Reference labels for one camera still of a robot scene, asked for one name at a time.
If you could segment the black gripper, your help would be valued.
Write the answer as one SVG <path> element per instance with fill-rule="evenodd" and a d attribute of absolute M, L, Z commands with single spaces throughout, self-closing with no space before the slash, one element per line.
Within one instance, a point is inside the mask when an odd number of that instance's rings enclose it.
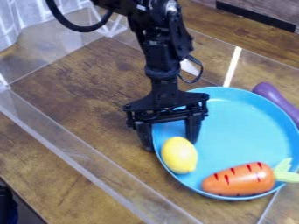
<path fill-rule="evenodd" d="M 147 151 L 155 150 L 152 123 L 184 120 L 185 137 L 196 143 L 201 120 L 208 114 L 208 99 L 208 94 L 181 91 L 176 78 L 152 80 L 149 94 L 124 106 L 127 126 L 136 130 Z"/>

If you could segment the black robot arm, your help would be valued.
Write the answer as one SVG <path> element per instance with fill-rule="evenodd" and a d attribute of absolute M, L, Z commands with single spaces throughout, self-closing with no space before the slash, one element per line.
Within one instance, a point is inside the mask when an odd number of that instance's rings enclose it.
<path fill-rule="evenodd" d="M 127 126 L 136 130 L 148 151 L 155 149 L 152 125 L 184 121 L 185 137 L 195 142 L 201 121 L 208 115 L 204 93 L 184 92 L 177 87 L 183 60 L 191 56 L 192 36 L 183 23 L 177 0 L 91 0 L 127 17 L 131 31 L 144 53 L 144 74 L 151 79 L 149 94 L 124 106 Z"/>

